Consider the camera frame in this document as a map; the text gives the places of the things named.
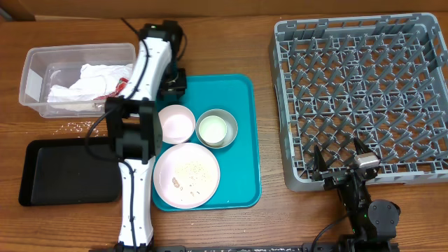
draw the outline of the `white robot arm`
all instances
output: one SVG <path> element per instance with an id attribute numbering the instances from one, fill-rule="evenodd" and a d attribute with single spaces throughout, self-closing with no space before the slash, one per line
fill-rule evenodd
<path id="1" fill-rule="evenodd" d="M 132 97 L 133 100 L 141 101 L 147 98 L 155 101 L 160 86 L 160 81 L 165 73 L 165 69 L 172 59 L 172 50 L 169 42 L 163 41 L 161 38 L 145 38 L 148 45 L 150 57 L 146 72 L 141 80 L 139 90 Z M 127 85 L 122 91 L 125 97 L 128 97 L 140 78 L 144 70 L 146 60 L 146 50 L 143 42 L 140 42 L 140 51 L 134 66 L 132 77 L 129 80 L 131 85 Z M 155 157 L 152 157 L 147 164 L 143 164 L 141 160 L 126 159 L 125 160 L 135 170 L 134 172 L 134 229 L 136 245 L 150 244 L 153 238 L 153 226 L 151 225 L 151 176 L 155 163 Z M 119 242 L 123 242 L 125 246 L 133 246 L 132 230 L 130 225 L 130 195 L 131 195 L 131 177 L 129 169 L 123 163 L 120 163 L 120 172 L 122 174 L 122 225 Z"/>
<path id="2" fill-rule="evenodd" d="M 155 164 L 155 157 L 159 154 L 162 145 L 162 130 L 155 109 L 155 100 L 158 97 L 161 83 L 175 79 L 182 83 L 176 85 L 169 81 L 172 88 L 163 90 L 164 93 L 179 90 L 185 92 L 185 71 L 176 68 L 176 54 L 179 51 L 182 29 L 177 22 L 165 21 L 162 25 L 147 24 L 140 32 L 139 56 L 132 77 L 126 88 L 120 93 L 130 99 L 108 98 L 106 101 L 106 116 L 108 135 L 113 140 L 116 154 L 130 165 L 133 171 L 134 199 L 133 221 L 135 244 L 130 225 L 132 177 L 129 167 L 120 163 L 122 176 L 122 225 L 116 251 L 151 245 L 153 226 L 151 225 L 151 176 Z M 139 116 L 140 124 L 124 123 L 123 118 Z"/>

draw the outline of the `white bowl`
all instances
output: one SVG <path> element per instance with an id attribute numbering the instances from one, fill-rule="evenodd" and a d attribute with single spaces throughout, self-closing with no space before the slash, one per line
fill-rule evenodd
<path id="1" fill-rule="evenodd" d="M 162 125 L 162 140 L 167 144 L 185 143 L 195 131 L 195 116 L 185 106 L 165 107 L 159 112 L 159 118 Z"/>

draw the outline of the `plastic dish rack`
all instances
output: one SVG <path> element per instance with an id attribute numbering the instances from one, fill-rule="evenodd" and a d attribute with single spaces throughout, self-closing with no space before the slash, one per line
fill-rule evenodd
<path id="1" fill-rule="evenodd" d="M 434 15 L 280 21 L 269 54 L 288 188 L 322 190 L 313 146 L 335 171 L 354 137 L 382 158 L 369 183 L 448 181 L 448 52 Z"/>

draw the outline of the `white towel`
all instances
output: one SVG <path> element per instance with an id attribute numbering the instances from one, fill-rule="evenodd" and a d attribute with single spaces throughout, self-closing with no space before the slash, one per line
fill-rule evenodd
<path id="1" fill-rule="evenodd" d="M 79 102 L 92 101 L 93 99 L 111 94 L 116 90 L 121 78 L 130 79 L 132 64 L 126 66 L 92 66 L 85 64 L 81 67 L 80 79 L 69 88 L 54 85 L 50 89 L 47 102 Z M 56 105 L 50 104 L 56 109 L 71 111 L 98 111 L 94 104 Z"/>

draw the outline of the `red object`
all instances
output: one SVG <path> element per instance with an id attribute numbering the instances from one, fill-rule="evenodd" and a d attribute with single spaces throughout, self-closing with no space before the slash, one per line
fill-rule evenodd
<path id="1" fill-rule="evenodd" d="M 128 80 L 126 78 L 121 78 L 120 81 L 118 81 L 117 87 L 115 88 L 115 91 L 113 91 L 110 94 L 102 95 L 100 97 L 97 97 L 93 100 L 99 100 L 99 99 L 107 99 L 107 97 L 116 97 L 120 94 L 121 91 L 123 91 L 126 88 Z"/>

